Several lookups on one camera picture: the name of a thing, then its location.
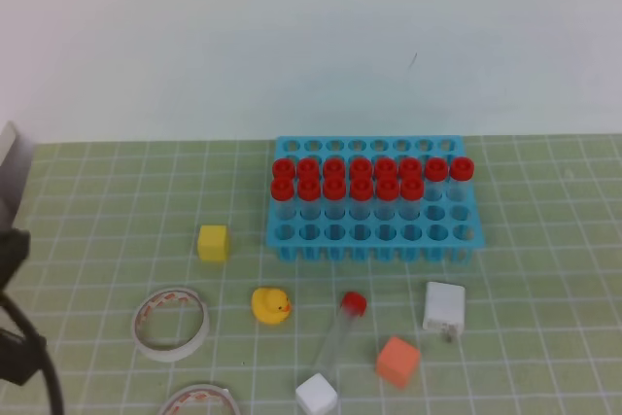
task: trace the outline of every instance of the red screw cap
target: red screw cap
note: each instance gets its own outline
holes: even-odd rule
[[[373,183],[371,179],[360,178],[350,182],[350,197],[357,201],[368,201],[373,197]]]
[[[406,177],[421,177],[421,162],[415,157],[405,157],[399,162],[398,173],[402,179]]]
[[[343,163],[343,160],[339,157],[331,157],[326,160],[324,166],[322,167],[322,173],[325,177],[341,177],[345,179],[346,177],[346,164]]]
[[[376,196],[383,201],[393,201],[399,196],[397,179],[380,179],[376,182]]]
[[[306,157],[298,162],[298,179],[319,179],[320,164],[313,157]]]
[[[468,157],[456,157],[451,161],[449,176],[458,182],[467,182],[473,178],[475,164]]]
[[[397,177],[397,164],[390,157],[379,157],[376,160],[376,166],[373,169],[373,175],[376,180]]]
[[[294,182],[286,177],[274,179],[270,184],[270,193],[277,201],[288,201],[294,197]]]
[[[447,162],[440,157],[431,157],[426,163],[426,178],[431,182],[442,182],[447,177]]]
[[[341,307],[352,315],[362,316],[367,308],[367,300],[358,292],[347,292],[341,300]]]
[[[290,159],[287,159],[286,157],[283,157],[281,159],[276,159],[274,163],[272,164],[272,176],[275,179],[278,179],[280,177],[285,177],[287,179],[294,179],[295,178],[294,163]]]
[[[356,157],[352,159],[352,162],[350,162],[351,179],[370,179],[372,172],[373,167],[371,166],[371,162],[369,161],[369,159],[365,159],[364,157]]]
[[[336,175],[328,177],[324,179],[322,191],[324,192],[324,198],[330,201],[342,199],[346,195],[346,181]]]
[[[298,180],[298,197],[304,201],[320,198],[320,181],[317,179]]]
[[[406,177],[401,180],[400,193],[408,201],[417,201],[424,196],[424,181],[421,177]]]

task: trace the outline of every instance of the table surface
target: table surface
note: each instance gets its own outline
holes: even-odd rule
[[[156,414],[197,382],[229,388],[245,415],[301,413],[294,389],[348,290],[369,306],[339,360],[335,413],[622,413],[622,136],[465,143],[488,243],[469,265],[281,263],[263,233],[273,142],[39,147],[17,217],[32,252],[10,294],[49,340],[67,413]],[[229,225],[224,266],[196,257],[197,229],[212,224]],[[458,343],[422,330],[428,281],[466,287]],[[130,339],[131,316],[175,285],[207,301],[210,334],[185,360],[151,362]],[[258,285],[289,293],[283,325],[253,318]],[[168,313],[157,331],[174,338],[195,325],[188,316]],[[374,373],[391,335],[423,355],[403,391]],[[0,386],[3,415],[46,404],[40,375]]]

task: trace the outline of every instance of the foam cube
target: foam cube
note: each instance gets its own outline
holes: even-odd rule
[[[203,225],[198,232],[196,249],[203,261],[226,261],[229,253],[226,225]]]
[[[376,362],[376,372],[391,384],[403,389],[419,366],[420,352],[407,342],[391,337]]]
[[[296,388],[295,399],[307,415],[325,415],[337,405],[337,392],[316,373]]]

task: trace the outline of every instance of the yellow rubber duck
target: yellow rubber duck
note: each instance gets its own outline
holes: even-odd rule
[[[260,287],[253,292],[251,308],[255,318],[266,325],[283,323],[292,312],[287,294],[280,289],[267,287]]]

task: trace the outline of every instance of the tape roll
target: tape roll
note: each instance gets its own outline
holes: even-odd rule
[[[180,347],[172,348],[172,349],[161,349],[161,348],[153,348],[147,345],[144,341],[142,341],[139,337],[139,331],[141,326],[147,321],[147,318],[151,314],[151,312],[162,306],[164,303],[170,301],[181,301],[184,303],[188,303],[189,301],[194,301],[201,309],[203,313],[203,321],[201,323],[201,327],[198,329],[194,337],[181,345]],[[210,327],[210,320],[207,314],[207,305],[195,291],[190,289],[185,289],[183,287],[176,287],[172,289],[163,289],[161,291],[156,292],[155,294],[149,296],[136,310],[134,313],[134,318],[131,323],[131,334],[134,339],[134,343],[138,350],[150,360],[155,360],[156,362],[164,362],[164,363],[172,363],[177,360],[184,359],[185,357],[193,354],[196,349],[198,349],[201,344],[205,341],[207,337],[207,333]]]
[[[209,401],[210,398],[219,398],[232,415],[240,415],[237,403],[227,389],[212,386],[211,384],[197,384],[188,386],[175,393],[157,412],[157,415],[176,414],[186,402]]]

